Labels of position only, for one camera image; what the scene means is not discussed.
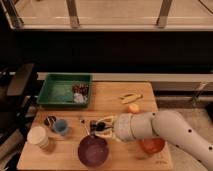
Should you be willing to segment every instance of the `spoon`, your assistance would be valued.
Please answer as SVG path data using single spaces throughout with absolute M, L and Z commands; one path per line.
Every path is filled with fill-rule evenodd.
M 86 130 L 87 135 L 90 135 L 89 129 L 85 125 L 85 120 L 84 120 L 84 118 L 82 116 L 79 117 L 79 121 L 83 125 L 84 129 Z

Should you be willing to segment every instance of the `objects in tray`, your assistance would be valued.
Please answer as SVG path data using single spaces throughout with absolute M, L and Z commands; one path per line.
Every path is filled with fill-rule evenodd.
M 86 103 L 88 101 L 88 84 L 75 84 L 72 86 L 72 91 L 74 93 L 73 99 L 75 103 Z

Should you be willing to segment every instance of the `white cup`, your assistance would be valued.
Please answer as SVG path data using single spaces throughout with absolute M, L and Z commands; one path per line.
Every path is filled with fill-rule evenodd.
M 42 126 L 31 128 L 27 135 L 27 141 L 30 144 L 37 145 L 40 148 L 45 148 L 49 144 L 49 138 L 46 129 Z

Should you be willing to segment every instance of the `yellow object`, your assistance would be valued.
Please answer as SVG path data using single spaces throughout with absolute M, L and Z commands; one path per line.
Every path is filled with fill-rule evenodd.
M 134 101 L 136 101 L 137 99 L 140 99 L 140 98 L 142 98 L 143 97 L 143 95 L 142 94 L 134 94 L 134 93 L 132 93 L 132 94 L 126 94 L 126 95 L 124 95 L 124 96 L 122 96 L 122 97 L 120 97 L 121 99 L 122 99 L 122 103 L 123 104 L 126 104 L 126 103 L 131 103 L 131 102 L 134 102 Z
M 131 104 L 129 104 L 127 110 L 128 110 L 128 112 L 130 112 L 130 113 L 137 114 L 137 113 L 140 112 L 140 107 L 139 107 L 137 104 L 135 104 L 135 103 L 131 103 Z

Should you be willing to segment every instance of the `small toy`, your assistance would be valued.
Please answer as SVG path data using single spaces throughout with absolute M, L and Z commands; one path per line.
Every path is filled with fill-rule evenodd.
M 131 103 L 136 101 L 137 99 L 142 98 L 143 95 L 142 94 L 135 94 L 135 93 L 130 93 L 130 94 L 125 94 L 123 96 L 120 97 L 120 99 L 122 99 L 122 103 L 126 104 L 126 103 Z

